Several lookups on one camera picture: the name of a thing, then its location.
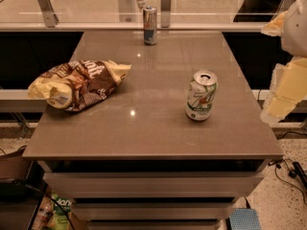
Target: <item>floor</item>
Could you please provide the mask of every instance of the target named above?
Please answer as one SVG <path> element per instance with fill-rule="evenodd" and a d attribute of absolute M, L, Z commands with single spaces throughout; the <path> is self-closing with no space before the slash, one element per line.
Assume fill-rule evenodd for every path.
<path fill-rule="evenodd" d="M 0 148 L 9 153 L 27 145 L 35 126 L 36 124 L 31 124 L 32 129 L 28 135 L 24 139 L 19 139 L 20 128 L 18 125 L 0 124 Z M 276 137 L 281 137 L 287 131 L 301 133 L 300 126 L 301 123 L 285 123 L 273 126 L 272 130 Z M 284 151 L 284 159 L 290 169 L 293 168 L 292 161 L 297 161 L 303 170 L 307 171 L 307 134 L 289 133 L 277 142 Z M 247 200 L 250 207 L 256 210 L 262 230 L 305 230 L 307 228 L 307 190 L 298 177 L 290 178 L 288 176 L 285 163 L 280 165 L 280 169 L 276 169 L 275 166 L 264 169 L 264 180 L 247 197 Z M 277 178 L 275 170 L 281 179 L 294 184 L 295 187 Z M 246 200 L 243 197 L 240 198 L 236 207 L 246 208 Z M 219 230 L 225 229 L 225 221 L 222 220 Z"/>

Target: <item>table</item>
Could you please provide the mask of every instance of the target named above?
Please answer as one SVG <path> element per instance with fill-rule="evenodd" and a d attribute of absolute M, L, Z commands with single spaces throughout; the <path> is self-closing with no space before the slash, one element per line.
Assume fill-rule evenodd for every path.
<path fill-rule="evenodd" d="M 196 220 L 186 229 L 208 229 L 205 222 L 227 218 L 269 161 L 282 157 L 219 32 L 160 31 L 154 46 L 144 45 L 141 31 L 88 32 L 75 58 L 132 67 L 102 103 L 80 113 L 47 107 L 23 156 L 40 161 L 46 182 L 73 198 L 89 229 L 137 229 L 139 220 L 153 229 Z M 185 114 L 200 69 L 219 83 L 204 122 Z"/>

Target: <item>snack bag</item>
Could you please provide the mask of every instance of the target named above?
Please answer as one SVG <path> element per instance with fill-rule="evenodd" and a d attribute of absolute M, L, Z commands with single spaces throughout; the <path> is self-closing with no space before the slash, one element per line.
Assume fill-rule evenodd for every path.
<path fill-rule="evenodd" d="M 60 207 L 54 203 L 54 214 L 50 218 L 47 228 L 48 230 L 68 230 L 69 221 L 67 217 L 71 218 L 71 201 L 64 197 L 59 197 L 56 193 L 52 192 L 52 199 L 54 199 L 61 208 L 66 212 L 60 209 Z"/>
<path fill-rule="evenodd" d="M 79 60 L 58 65 L 29 86 L 29 99 L 43 98 L 55 108 L 80 111 L 105 100 L 125 78 L 130 65 Z"/>

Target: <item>soda can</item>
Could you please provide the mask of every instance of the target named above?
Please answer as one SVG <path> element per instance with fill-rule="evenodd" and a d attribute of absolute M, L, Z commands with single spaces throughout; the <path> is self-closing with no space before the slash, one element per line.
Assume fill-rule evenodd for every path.
<path fill-rule="evenodd" d="M 156 8 L 147 6 L 143 9 L 144 43 L 146 45 L 156 44 Z"/>
<path fill-rule="evenodd" d="M 194 75 L 185 108 L 189 118 L 203 121 L 209 117 L 217 88 L 218 79 L 214 73 L 200 70 Z"/>

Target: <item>drawer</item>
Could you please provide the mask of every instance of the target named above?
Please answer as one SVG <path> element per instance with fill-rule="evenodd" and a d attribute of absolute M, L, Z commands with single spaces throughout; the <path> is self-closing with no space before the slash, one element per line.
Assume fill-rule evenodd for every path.
<path fill-rule="evenodd" d="M 97 220 L 217 220 L 227 219 L 231 203 L 90 203 L 73 204 L 84 221 Z"/>
<path fill-rule="evenodd" d="M 88 230 L 216 230 L 216 221 L 89 222 Z"/>
<path fill-rule="evenodd" d="M 260 172 L 47 172 L 44 180 L 69 198 L 247 196 Z"/>

